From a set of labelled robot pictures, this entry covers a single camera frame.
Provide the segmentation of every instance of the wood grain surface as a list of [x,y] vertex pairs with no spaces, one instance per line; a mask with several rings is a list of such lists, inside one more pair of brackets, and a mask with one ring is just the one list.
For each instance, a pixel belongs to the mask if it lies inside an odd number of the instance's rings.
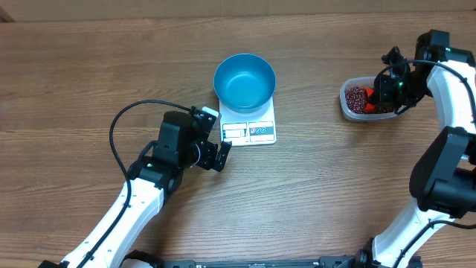
[[10,17],[10,15],[0,5],[0,23],[1,22],[12,22],[12,21],[13,21],[13,19]]
[[469,11],[476,0],[0,0],[16,22]]
[[[277,143],[233,148],[221,173],[187,170],[132,248],[196,261],[354,254],[404,207],[439,131],[430,98],[393,120],[351,123],[339,89],[376,75],[395,45],[412,58],[432,28],[476,51],[471,11],[1,24],[0,267],[60,261],[106,213],[123,184],[108,141],[120,109],[149,98],[218,108],[213,73],[237,53],[276,71]],[[167,110],[120,119],[127,166]],[[425,267],[474,267],[475,239],[446,227],[419,254]]]

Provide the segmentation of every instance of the kidney beans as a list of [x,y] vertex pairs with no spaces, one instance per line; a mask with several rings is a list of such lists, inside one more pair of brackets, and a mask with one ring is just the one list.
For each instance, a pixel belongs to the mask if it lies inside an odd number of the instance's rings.
[[345,91],[345,101],[347,107],[358,114],[381,114],[387,112],[393,112],[393,108],[389,107],[376,107],[374,110],[366,111],[367,105],[367,93],[360,86],[354,86],[351,89]]

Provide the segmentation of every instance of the plastic container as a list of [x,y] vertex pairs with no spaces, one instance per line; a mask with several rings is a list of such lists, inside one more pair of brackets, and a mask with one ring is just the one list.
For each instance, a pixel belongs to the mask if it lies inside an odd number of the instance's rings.
[[373,88],[373,81],[375,77],[359,77],[349,79],[344,85],[341,87],[341,107],[342,113],[344,117],[349,121],[375,121],[375,120],[382,120],[382,119],[389,119],[396,117],[394,112],[386,112],[383,114],[356,114],[352,112],[349,107],[347,106],[347,102],[345,101],[345,91],[348,89],[353,88],[354,86],[360,87],[371,87]]

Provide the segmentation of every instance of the bowl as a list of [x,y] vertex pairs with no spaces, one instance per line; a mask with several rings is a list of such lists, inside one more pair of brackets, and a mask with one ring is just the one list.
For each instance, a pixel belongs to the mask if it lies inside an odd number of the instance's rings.
[[237,54],[218,66],[213,87],[218,99],[229,109],[255,112],[271,100],[276,90],[276,74],[262,57]]

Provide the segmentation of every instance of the black cable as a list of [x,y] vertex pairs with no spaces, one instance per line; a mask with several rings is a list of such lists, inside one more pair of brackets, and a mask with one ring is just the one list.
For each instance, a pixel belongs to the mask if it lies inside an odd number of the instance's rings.
[[[395,64],[392,64],[390,66],[387,66],[385,67],[382,71],[380,71],[379,74],[377,74],[376,76],[376,79],[377,78],[380,78],[386,71],[392,69],[393,67],[396,67],[396,66],[400,66],[400,65],[406,65],[407,63],[423,63],[423,64],[429,64],[429,65],[433,65],[433,66],[438,66],[438,67],[441,67],[441,68],[444,68],[446,71],[449,71],[450,73],[452,73],[455,77],[458,77],[461,82],[464,84],[464,86],[466,87],[466,90],[468,91],[468,96],[469,96],[469,102],[471,103],[471,110],[472,110],[472,115],[473,115],[473,123],[475,124],[475,127],[476,127],[476,103],[475,103],[475,97],[473,95],[473,91],[471,90],[471,86],[469,86],[468,84],[468,79],[463,77],[459,72],[455,71],[454,69],[442,64],[442,63],[436,63],[436,62],[432,62],[430,60],[406,60],[404,62],[400,62],[400,63],[395,63]],[[416,105],[421,99],[423,99],[424,95],[419,98],[419,100],[413,104],[413,105]]]
[[97,251],[97,249],[99,249],[99,246],[104,242],[104,240],[108,237],[108,235],[112,232],[112,230],[114,229],[114,227],[118,224],[119,220],[122,218],[122,216],[124,215],[124,212],[126,212],[126,209],[127,207],[129,207],[129,202],[131,200],[131,194],[132,194],[132,189],[131,189],[131,182],[130,182],[130,178],[129,176],[127,175],[127,170],[126,168],[124,167],[124,164],[122,163],[122,161],[120,160],[119,158],[119,155],[118,155],[118,152],[116,151],[116,147],[114,146],[114,139],[112,137],[112,133],[114,132],[114,127],[116,125],[116,123],[118,122],[119,120],[119,117],[125,113],[128,109],[131,109],[132,107],[134,106],[137,106],[137,105],[141,105],[141,104],[145,104],[145,103],[159,103],[159,104],[165,104],[165,105],[169,105],[169,106],[173,106],[175,108],[179,108],[179,109],[183,109],[187,112],[189,112],[191,109],[190,108],[187,108],[187,107],[183,107],[181,105],[178,105],[178,104],[175,104],[175,103],[170,103],[168,101],[162,101],[162,100],[141,100],[141,101],[138,101],[138,102],[135,102],[133,104],[130,104],[128,106],[126,106],[124,109],[122,109],[117,115],[116,117],[114,118],[114,120],[112,121],[111,123],[111,128],[109,129],[109,144],[111,145],[111,151],[112,151],[112,154],[114,155],[114,157],[116,158],[116,161],[118,162],[119,164],[119,167],[120,169],[122,170],[122,173],[124,174],[124,177],[126,177],[126,184],[127,184],[127,197],[126,197],[126,202],[124,202],[124,205],[122,207],[122,209],[120,210],[118,216],[115,218],[115,220],[111,223],[110,227],[106,230],[106,232],[104,232],[103,236],[97,241],[97,243],[92,247],[92,249],[90,251],[88,251],[84,257],[84,259],[81,261],[81,263],[77,266],[77,268],[82,268],[86,262],[88,262],[91,257],[94,255],[94,253]]
[[393,268],[397,268],[400,264],[400,261],[405,257],[405,254],[408,252],[408,250],[411,249],[411,247],[428,231],[430,228],[434,228],[436,224],[446,224],[448,226],[453,226],[459,229],[465,229],[465,230],[473,230],[476,229],[476,224],[467,226],[459,223],[453,223],[447,220],[434,220],[430,223],[428,223],[415,237],[414,239],[411,240],[411,242],[400,252],[399,257],[396,259],[395,264],[393,265]]

